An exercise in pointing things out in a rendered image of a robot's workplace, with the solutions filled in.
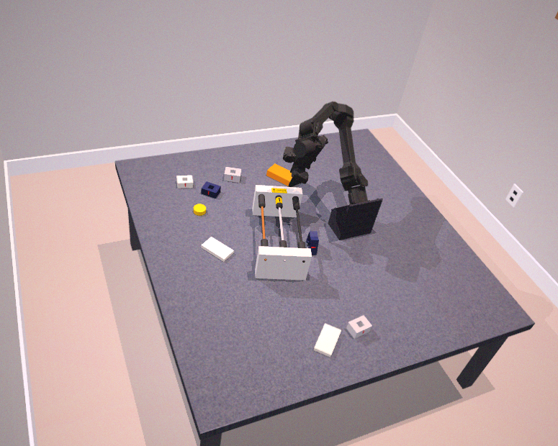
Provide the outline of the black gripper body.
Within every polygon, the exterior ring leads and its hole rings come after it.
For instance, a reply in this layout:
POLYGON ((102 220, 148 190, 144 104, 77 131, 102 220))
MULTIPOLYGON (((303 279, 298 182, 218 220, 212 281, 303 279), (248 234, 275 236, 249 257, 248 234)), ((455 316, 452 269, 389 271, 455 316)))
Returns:
POLYGON ((298 162, 298 165, 300 167, 296 167, 293 169, 292 177, 303 184, 307 183, 309 175, 308 172, 305 171, 305 169, 310 169, 310 165, 313 161, 316 161, 316 157, 317 156, 308 155, 306 157, 300 158, 300 161, 298 162))

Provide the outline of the yellow short cylinder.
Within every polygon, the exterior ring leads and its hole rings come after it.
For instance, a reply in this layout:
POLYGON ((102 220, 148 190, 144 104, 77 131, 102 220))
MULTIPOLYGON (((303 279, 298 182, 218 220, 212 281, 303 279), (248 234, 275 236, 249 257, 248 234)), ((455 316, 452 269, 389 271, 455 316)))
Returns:
POLYGON ((202 216, 206 213, 206 206, 203 204, 196 204, 194 206, 194 213, 198 216, 202 216))

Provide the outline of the orange rectangular block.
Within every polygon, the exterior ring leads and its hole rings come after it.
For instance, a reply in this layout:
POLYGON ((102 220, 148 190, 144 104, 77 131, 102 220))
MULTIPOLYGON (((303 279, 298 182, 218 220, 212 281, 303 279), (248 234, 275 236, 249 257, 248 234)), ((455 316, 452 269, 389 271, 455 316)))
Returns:
POLYGON ((266 175, 280 183, 283 183, 286 186, 289 185, 289 182, 292 179, 290 170, 287 170, 286 168, 283 168, 277 164, 273 164, 270 169, 267 170, 266 175))

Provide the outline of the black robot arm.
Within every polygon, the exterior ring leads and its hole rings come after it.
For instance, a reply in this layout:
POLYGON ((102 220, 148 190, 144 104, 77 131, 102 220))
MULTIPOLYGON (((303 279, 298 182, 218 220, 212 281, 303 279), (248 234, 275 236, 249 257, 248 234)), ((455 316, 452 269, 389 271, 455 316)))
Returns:
POLYGON ((308 155, 318 156, 325 144, 328 144, 328 138, 325 135, 318 136, 323 128, 323 123, 328 118, 332 119, 334 125, 339 129, 343 156, 343 167, 339 169, 339 173, 343 188, 348 191, 349 203, 357 204, 370 201, 365 189, 365 186, 368 186, 368 180, 356 164, 354 154, 351 132, 354 123, 354 110, 347 104, 331 101, 324 104, 312 118, 302 122, 294 148, 285 147, 283 160, 288 163, 294 162, 294 165, 297 165, 300 158, 308 155))

